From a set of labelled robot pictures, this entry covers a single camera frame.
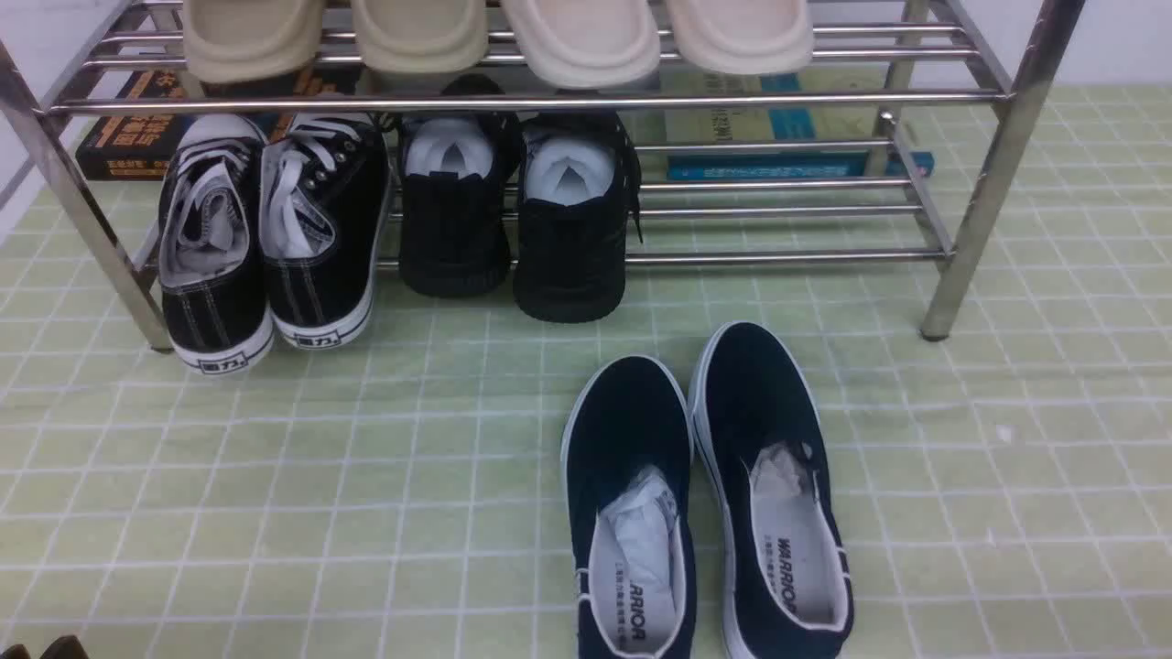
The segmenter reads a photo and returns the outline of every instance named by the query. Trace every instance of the white wall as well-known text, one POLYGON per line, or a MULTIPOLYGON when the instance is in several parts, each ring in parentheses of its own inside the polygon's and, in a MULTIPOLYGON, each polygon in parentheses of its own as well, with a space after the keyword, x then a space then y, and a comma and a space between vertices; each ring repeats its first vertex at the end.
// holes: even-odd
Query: white wall
MULTIPOLYGON (((74 50, 120 0, 0 0, 0 40, 33 89, 42 94, 74 50)), ((1042 0, 965 0, 969 13, 1010 73, 1024 50, 1042 0)), ((891 20, 899 5, 817 5, 824 21, 891 20)), ((1172 0, 1090 0, 1059 80, 1069 83, 1172 83, 1172 0)), ((917 81, 965 84, 959 64, 922 64, 917 81)), ((25 159, 20 143, 0 124, 0 189, 25 159)))

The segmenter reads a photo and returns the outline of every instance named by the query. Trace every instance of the metal rack bar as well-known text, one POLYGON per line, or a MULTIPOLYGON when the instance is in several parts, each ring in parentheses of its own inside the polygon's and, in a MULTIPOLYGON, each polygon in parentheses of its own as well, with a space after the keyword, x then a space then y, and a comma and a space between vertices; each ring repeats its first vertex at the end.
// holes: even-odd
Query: metal rack bar
MULTIPOLYGON (((897 46, 897 47, 849 47, 816 48, 813 59, 817 62, 858 62, 858 61, 949 61, 979 57, 980 52, 972 46, 897 46)), ((661 63, 682 62, 683 57, 676 50, 660 53, 661 63)), ((313 60, 316 67, 359 67, 362 57, 357 53, 319 53, 313 60)), ((495 52, 481 59, 482 67, 524 67, 525 55, 516 49, 512 52, 495 52)), ((143 70, 152 68, 186 70, 188 59, 184 55, 98 55, 87 60, 82 68, 98 70, 143 70)))
MULTIPOLYGON (((674 35, 670 28, 657 30, 660 39, 672 39, 674 35)), ((965 45, 965 28, 958 22, 893 22, 893 23, 825 23, 813 28, 815 36, 825 39, 861 39, 899 36, 901 34, 920 34, 924 36, 946 36, 960 40, 958 46, 965 45)), ((323 43, 354 43, 356 35, 350 29, 323 29, 321 40, 323 43)), ((511 29, 489 30, 490 43, 516 43, 517 35, 511 29)), ((178 30, 156 32, 113 32, 101 41, 107 46, 165 46, 168 43, 183 43, 183 33, 178 30)))
MULTIPOLYGON (((802 250, 789 252, 696 252, 662 254, 627 254, 627 265, 636 267, 695 267, 736 265, 813 265, 907 263, 943 260, 948 254, 925 247, 866 250, 802 250)), ((379 270, 398 270, 398 259, 380 258, 379 270)))
POLYGON ((952 332, 1085 4, 1086 0, 1042 2, 1014 80, 1013 100, 993 136, 968 212, 956 233, 956 252, 941 273, 940 285, 920 327, 920 334, 929 341, 946 339, 952 332))
POLYGON ((143 114, 197 115, 209 113, 434 113, 434 111, 592 111, 592 110, 675 110, 687 108, 765 108, 779 106, 967 106, 1007 100, 993 89, 940 89, 929 91, 824 91, 751 94, 738 96, 427 96, 383 98, 374 96, 316 96, 280 98, 205 98, 178 101, 117 100, 59 101, 46 109, 49 115, 128 116, 143 114))
MULTIPOLYGON (((485 0, 490 7, 496 0, 485 0)), ((844 1, 844 0, 811 0, 844 1)), ((875 0, 845 0, 864 2, 875 0)), ((79 53, 76 63, 54 88, 45 103, 38 103, 28 91, 15 64, 0 45, 0 111, 16 128, 16 133, 45 174, 49 188, 61 199, 66 215, 77 227, 97 263, 110 278, 115 290, 142 330, 150 346, 158 351, 170 348, 158 306, 149 287, 155 278, 157 231, 131 259, 118 242, 107 217, 79 172, 75 163, 61 145, 57 134, 62 123, 73 116, 125 116, 137 114, 203 114, 203 113, 271 113, 271 111, 594 111, 594 110, 676 110, 686 108, 772 108, 819 104, 853 104, 880 108, 873 137, 864 140, 805 140, 791 142, 741 142, 703 144, 649 144, 638 147, 642 155, 716 155, 716 154, 779 154, 810 150, 871 150, 881 154, 886 163, 893 156, 907 168, 904 176, 866 176, 840 179, 798 181, 715 181, 715 182, 648 182, 642 192, 649 196, 680 196, 684 201, 694 193, 720 192, 820 192, 833 195, 827 204, 813 204, 802 198, 799 204, 770 203, 718 208, 653 208, 642 217, 650 224, 660 220, 769 222, 778 218, 820 218, 831 223, 847 217, 911 216, 919 223, 926 246, 885 249, 841 249, 804 251, 756 251, 715 253, 633 253, 632 266, 697 267, 741 265, 797 264, 865 264, 894 261, 935 261, 941 266, 941 283, 925 318, 921 334, 931 340, 947 337, 955 320, 981 252, 997 215, 1004 203, 1014 174, 1021 162, 1026 143, 1037 121, 1042 103, 1052 83, 1058 62, 1070 40, 1085 0, 1044 0, 1038 13, 1034 35, 1016 79, 997 62, 988 42, 958 0, 904 0, 901 20, 893 22, 860 22, 819 25, 815 34, 822 42, 816 48, 817 62, 827 61, 886 61, 890 62, 886 86, 883 89, 833 90, 822 93, 762 93, 730 96, 615 94, 599 96, 479 96, 479 97, 282 97, 282 98, 188 98, 161 101, 121 101, 89 98, 94 84, 104 73, 120 69, 184 68, 182 33, 175 13, 183 0, 123 0, 102 33, 95 35, 79 53), (155 30, 141 30, 148 15, 162 16, 155 30), (924 46, 922 39, 945 39, 950 45, 924 46), (827 39, 894 39, 890 46, 827 46, 827 39), (165 54, 122 54, 124 47, 155 46, 165 54), (922 89, 909 84, 918 61, 954 61, 963 63, 974 76, 975 89, 922 89), (939 210, 932 202, 928 186, 912 161, 907 138, 900 129, 899 109, 905 106, 927 104, 990 104, 999 113, 1001 125, 984 163, 984 169, 973 193, 968 215, 955 240, 948 235, 939 210), (906 203, 857 203, 844 197, 852 190, 900 190, 906 203)), ((328 0, 329 7, 345 7, 342 0, 328 0)), ((672 32, 661 28, 660 35, 670 39, 672 32)), ((353 30, 325 30, 322 39, 332 45, 354 43, 353 30)), ((485 66, 520 66, 524 59, 515 49, 516 35, 511 30, 490 33, 492 53, 485 66)), ((673 64, 679 55, 668 49, 663 61, 673 64)), ((359 62, 353 52, 323 53, 319 62, 328 66, 353 66, 359 62)), ((873 157, 872 174, 879 156, 873 157)), ((515 222, 515 212, 505 219, 515 222)), ((395 259, 380 259, 382 269, 393 269, 395 259)))

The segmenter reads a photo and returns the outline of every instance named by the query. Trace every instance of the black sneaker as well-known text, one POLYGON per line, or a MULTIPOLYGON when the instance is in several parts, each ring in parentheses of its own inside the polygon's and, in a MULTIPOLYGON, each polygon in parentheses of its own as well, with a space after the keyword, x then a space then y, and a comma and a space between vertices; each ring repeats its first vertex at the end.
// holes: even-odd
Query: black sneaker
POLYGON ((725 325, 690 394, 724 517, 729 657, 837 657, 854 620, 851 576, 818 412, 793 358, 758 325, 725 325))
POLYGON ((551 322, 602 318, 626 290, 628 216, 639 229, 634 144, 614 113, 543 114, 523 135, 517 306, 551 322))
POLYGON ((273 345, 257 239, 265 135, 234 115, 197 120, 179 141, 159 198, 163 317, 184 364, 237 373, 273 345))
POLYGON ((643 356, 586 385, 561 437, 578 582, 578 655, 686 658, 696 626, 683 394, 643 356))
POLYGON ((277 328, 305 349, 357 338, 390 213, 390 151, 366 114, 302 114, 265 149, 260 243, 277 328))
MULTIPOLYGON (((483 75, 464 75, 444 95, 497 95, 483 75)), ((424 115, 403 120, 400 276, 413 291, 465 298, 505 280, 512 257, 502 222, 505 183, 520 159, 517 115, 424 115)))

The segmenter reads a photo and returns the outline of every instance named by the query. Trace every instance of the tiled floor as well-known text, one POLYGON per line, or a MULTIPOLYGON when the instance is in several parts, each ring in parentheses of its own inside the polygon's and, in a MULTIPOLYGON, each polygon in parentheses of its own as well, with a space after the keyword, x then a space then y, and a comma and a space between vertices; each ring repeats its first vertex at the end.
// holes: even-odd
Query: tiled floor
MULTIPOLYGON (((95 659, 572 657, 573 398, 633 352, 686 382, 711 330, 747 318, 820 403, 846 655, 1172 657, 1172 90, 1054 101, 939 345, 914 331, 926 265, 636 273, 619 312, 574 327, 387 279, 353 348, 210 383, 144 349, 42 196, 0 244, 0 638, 81 633, 95 659)), ((955 224, 992 120, 911 116, 955 224)), ((98 192, 134 244, 156 189, 98 192)), ((919 240, 906 218, 646 229, 649 250, 919 240)), ((695 655, 720 657, 695 483, 695 655)))

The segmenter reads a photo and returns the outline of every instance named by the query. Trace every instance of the black box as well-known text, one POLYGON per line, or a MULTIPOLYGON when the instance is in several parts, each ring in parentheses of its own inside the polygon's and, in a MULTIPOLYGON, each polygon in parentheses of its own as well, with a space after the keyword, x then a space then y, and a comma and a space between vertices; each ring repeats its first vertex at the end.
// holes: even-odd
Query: black box
MULTIPOLYGON (((209 84, 205 91, 212 98, 354 94, 359 76, 356 69, 304 69, 258 82, 209 84)), ((136 73, 118 93, 118 98, 184 97, 179 77, 171 70, 136 73)), ((90 181, 161 181, 179 140, 198 116, 102 117, 77 147, 77 164, 90 181)), ((251 118, 274 141, 285 135, 293 115, 268 113, 251 118)))

